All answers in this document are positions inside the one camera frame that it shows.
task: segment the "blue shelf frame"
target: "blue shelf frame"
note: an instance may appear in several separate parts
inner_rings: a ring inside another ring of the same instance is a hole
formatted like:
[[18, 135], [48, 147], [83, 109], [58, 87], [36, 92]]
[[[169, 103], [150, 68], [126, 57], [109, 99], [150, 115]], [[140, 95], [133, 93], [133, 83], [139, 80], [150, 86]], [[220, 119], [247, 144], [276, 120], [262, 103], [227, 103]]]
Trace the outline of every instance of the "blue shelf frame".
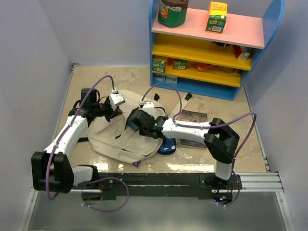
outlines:
[[[149, 8], [149, 41], [150, 41], [150, 81], [151, 86], [158, 83], [154, 79], [154, 73], [152, 72], [152, 50], [155, 44], [157, 33], [152, 32], [152, 26], [156, 19], [159, 11], [160, 0], [150, 0]], [[264, 52], [271, 44], [274, 39], [280, 25], [282, 22], [284, 14], [285, 2], [284, 0], [273, 0], [269, 5], [264, 16], [262, 17], [263, 22], [263, 34], [264, 34], [264, 49], [255, 49], [251, 56], [251, 70], [242, 71], [241, 85], [239, 88], [229, 87], [220, 84], [207, 83], [198, 80], [179, 78], [177, 85], [175, 87], [179, 91], [189, 92], [192, 94], [205, 95], [225, 100], [234, 100], [241, 88], [244, 86], [245, 82], [248, 80], [250, 74], [257, 67], [257, 63], [261, 59]], [[159, 85], [159, 88], [171, 89], [167, 85]]]

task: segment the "product box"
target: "product box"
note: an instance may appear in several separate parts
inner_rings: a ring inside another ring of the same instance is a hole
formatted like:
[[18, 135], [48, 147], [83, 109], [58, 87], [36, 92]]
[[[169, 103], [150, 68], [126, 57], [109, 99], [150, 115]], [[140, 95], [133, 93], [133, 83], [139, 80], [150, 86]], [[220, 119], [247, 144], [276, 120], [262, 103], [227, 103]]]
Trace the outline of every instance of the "product box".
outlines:
[[187, 60], [174, 59], [173, 69], [185, 70], [187, 67]]
[[164, 73], [166, 70], [166, 61], [153, 59], [152, 71]]
[[194, 63], [196, 64], [199, 71], [205, 71], [207, 69], [215, 67], [215, 65], [212, 65], [212, 64], [204, 64], [204, 63], [199, 63], [199, 62], [194, 62]]
[[246, 60], [250, 56], [249, 47], [233, 45], [233, 48], [237, 60]]
[[208, 7], [208, 21], [206, 31], [222, 33], [227, 22], [228, 5], [222, 2], [212, 1]]
[[166, 75], [155, 73], [154, 79], [157, 80], [157, 81], [160, 81], [160, 82], [165, 82]]
[[177, 84], [178, 83], [178, 77], [166, 75], [166, 83]]

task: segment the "shelf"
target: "shelf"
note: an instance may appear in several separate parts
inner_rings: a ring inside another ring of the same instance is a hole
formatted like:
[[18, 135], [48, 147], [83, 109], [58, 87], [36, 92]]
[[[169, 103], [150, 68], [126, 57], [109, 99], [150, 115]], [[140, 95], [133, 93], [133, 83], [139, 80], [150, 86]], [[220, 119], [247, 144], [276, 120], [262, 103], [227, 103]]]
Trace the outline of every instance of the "shelf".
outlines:
[[[153, 78], [152, 85], [156, 83], [162, 83]], [[159, 88], [172, 89], [168, 85], [158, 85]], [[178, 83], [174, 87], [183, 92], [189, 92], [191, 94], [205, 95], [224, 100], [233, 100], [234, 94], [238, 88], [224, 86], [220, 84], [213, 84], [207, 82], [200, 82], [192, 79], [179, 78]]]
[[251, 59], [237, 60], [233, 46], [219, 47], [207, 40], [158, 34], [153, 55], [214, 64], [249, 71]]
[[223, 32], [206, 32], [208, 11], [188, 8], [186, 21], [178, 27], [168, 27], [158, 22], [158, 15], [152, 27], [152, 32], [224, 42], [253, 48], [264, 48], [262, 18], [236, 14], [227, 14], [227, 23]]
[[194, 64], [194, 62], [188, 61], [186, 70], [177, 70], [173, 69], [173, 64], [168, 64], [165, 71], [166, 75], [178, 76], [182, 78], [189, 78], [204, 82], [216, 83], [227, 85], [231, 87], [239, 88], [241, 85], [241, 77], [240, 76], [221, 76], [206, 72], [198, 71], [198, 68]]

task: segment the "yellow box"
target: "yellow box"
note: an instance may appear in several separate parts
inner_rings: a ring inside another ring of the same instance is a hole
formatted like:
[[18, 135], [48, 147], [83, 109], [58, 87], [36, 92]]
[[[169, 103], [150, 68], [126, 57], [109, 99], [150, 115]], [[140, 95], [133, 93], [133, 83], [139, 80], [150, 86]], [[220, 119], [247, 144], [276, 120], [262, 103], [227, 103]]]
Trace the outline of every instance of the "yellow box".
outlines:
[[208, 21], [206, 31], [222, 33], [227, 22], [228, 4], [212, 1], [208, 7]]

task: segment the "yellow shelf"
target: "yellow shelf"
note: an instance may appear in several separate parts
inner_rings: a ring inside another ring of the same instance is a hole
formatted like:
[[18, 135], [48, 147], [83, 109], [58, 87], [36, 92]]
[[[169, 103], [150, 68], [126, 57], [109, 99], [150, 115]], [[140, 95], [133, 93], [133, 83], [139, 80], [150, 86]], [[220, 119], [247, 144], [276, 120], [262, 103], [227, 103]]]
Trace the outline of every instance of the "yellow shelf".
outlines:
[[233, 46], [219, 47], [211, 41], [158, 34], [153, 55], [214, 64], [249, 71], [251, 59], [237, 60]]
[[[167, 60], [165, 57], [158, 57], [158, 56], [155, 56], [155, 59], [165, 60], [165, 61]], [[209, 82], [209, 83], [222, 84], [222, 85], [227, 85], [227, 86], [237, 87], [237, 88], [240, 87], [241, 85], [240, 76], [221, 76], [221, 75], [215, 75], [215, 74], [211, 74], [207, 72], [200, 72], [198, 71], [198, 68], [193, 62], [187, 63], [186, 70], [173, 69], [173, 64], [168, 64], [166, 67], [165, 74]]]

